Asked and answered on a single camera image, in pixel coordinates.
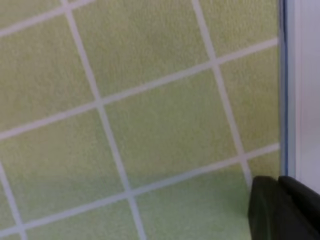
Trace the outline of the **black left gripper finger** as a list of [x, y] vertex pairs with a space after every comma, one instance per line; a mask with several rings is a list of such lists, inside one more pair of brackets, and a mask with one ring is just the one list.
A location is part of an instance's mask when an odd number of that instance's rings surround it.
[[248, 222], [253, 240], [318, 240], [320, 195], [290, 176], [256, 176]]

